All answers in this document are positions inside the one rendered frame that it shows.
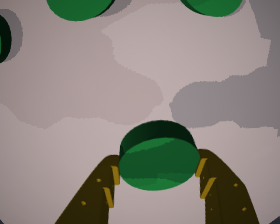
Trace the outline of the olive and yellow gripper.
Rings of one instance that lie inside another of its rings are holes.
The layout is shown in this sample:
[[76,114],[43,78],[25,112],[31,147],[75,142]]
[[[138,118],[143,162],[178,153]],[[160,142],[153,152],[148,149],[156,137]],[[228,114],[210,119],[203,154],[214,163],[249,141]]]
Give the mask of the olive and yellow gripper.
[[[212,151],[198,149],[200,199],[205,199],[205,224],[259,224],[245,184]],[[108,224],[120,184],[119,155],[106,156],[88,176],[55,224]]]

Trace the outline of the green disc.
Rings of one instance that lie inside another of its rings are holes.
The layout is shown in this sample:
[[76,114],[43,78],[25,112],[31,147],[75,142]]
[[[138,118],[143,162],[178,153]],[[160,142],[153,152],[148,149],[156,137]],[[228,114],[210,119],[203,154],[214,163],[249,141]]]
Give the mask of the green disc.
[[242,0],[180,0],[191,11],[211,16],[224,17],[238,9]]
[[131,129],[119,149],[121,178],[130,186],[160,191],[179,186],[196,171],[200,154],[183,125],[154,120]]
[[115,0],[46,0],[58,17],[68,21],[84,21],[106,12]]
[[12,35],[8,22],[0,15],[0,63],[9,55],[12,44]]

